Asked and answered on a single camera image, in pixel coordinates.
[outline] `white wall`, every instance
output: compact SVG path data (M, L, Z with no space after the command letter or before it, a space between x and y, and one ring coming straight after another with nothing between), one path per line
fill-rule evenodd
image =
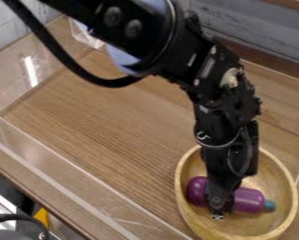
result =
M54 10L41 5L37 0L22 0L22 2L42 23L48 22L58 15ZM16 18L14 14L0 0L0 48L24 36L28 31L26 26Z

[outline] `wooden table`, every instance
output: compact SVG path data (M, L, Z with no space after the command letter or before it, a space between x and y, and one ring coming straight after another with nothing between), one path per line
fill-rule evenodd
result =
M57 32L80 64L97 75L120 76L105 53L91 49L80 51L79 46L83 47L73 43L65 26L66 19L61 18L49 29ZM21 46L21 41L10 46L10 51ZM49 54L45 51L42 54L49 67L58 68ZM0 61L4 59L6 64L5 57L1 52ZM282 159L296 179L299 80L250 62L244 64L266 101L260 119L262 145ZM180 218L173 198L176 164L195 145L189 101L176 85L147 77L124 89L104 89L60 69L0 112L0 116L30 135L20 136L5 124L16 155L0 149L0 173L87 238L168 239L161 238L168 232L160 232L159 237L149 235L147 230L159 226L160 221L145 211L139 217L136 204L169 228L196 239ZM99 180L132 203L124 198L115 201ZM141 224L145 216L149 216L147 226ZM119 232L116 222L129 232ZM291 239L295 234L299 235L299 215L282 239Z

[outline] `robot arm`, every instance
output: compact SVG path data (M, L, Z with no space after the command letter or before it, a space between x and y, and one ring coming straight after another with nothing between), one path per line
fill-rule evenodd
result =
M20 12L18 0L4 2ZM187 92L196 120L193 137L203 146L208 170L207 205L212 216L221 218L232 210L243 178L258 170L252 119L262 102L239 57L203 36L197 16L185 13L173 0L40 2L81 22L89 34L109 44L111 58L124 72L137 78L160 75Z

